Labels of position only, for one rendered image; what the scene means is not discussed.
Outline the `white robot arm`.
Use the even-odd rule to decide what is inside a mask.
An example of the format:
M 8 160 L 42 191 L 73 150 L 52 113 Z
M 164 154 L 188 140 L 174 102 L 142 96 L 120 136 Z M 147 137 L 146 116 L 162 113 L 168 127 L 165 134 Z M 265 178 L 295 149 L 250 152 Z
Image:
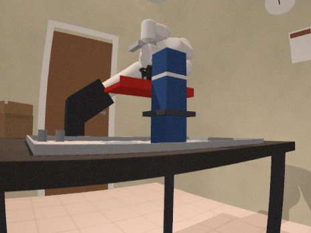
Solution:
M 129 52 L 135 52 L 144 44 L 154 44 L 159 50 L 164 48 L 172 48 L 186 53 L 186 76 L 192 73 L 192 65 L 190 59 L 194 55 L 194 51 L 185 38 L 170 37 L 170 29 L 162 24 L 156 23 L 154 20 L 146 19 L 141 23 L 141 40 L 137 40 L 129 46 Z M 162 41 L 163 40 L 163 41 Z M 132 64 L 124 71 L 118 73 L 107 81 L 103 82 L 105 88 L 120 81 L 121 76 L 128 76 L 132 78 L 140 78 L 141 72 L 139 71 L 139 62 Z

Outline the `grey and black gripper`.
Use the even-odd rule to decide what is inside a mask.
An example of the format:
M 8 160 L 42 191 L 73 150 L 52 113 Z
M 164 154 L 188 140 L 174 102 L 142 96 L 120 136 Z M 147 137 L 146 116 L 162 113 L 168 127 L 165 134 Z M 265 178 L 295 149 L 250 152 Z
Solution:
M 154 44 L 144 44 L 141 48 L 139 55 L 139 71 L 142 74 L 141 79 L 146 76 L 146 80 L 151 80 L 152 54 L 156 52 L 158 52 L 158 49 Z

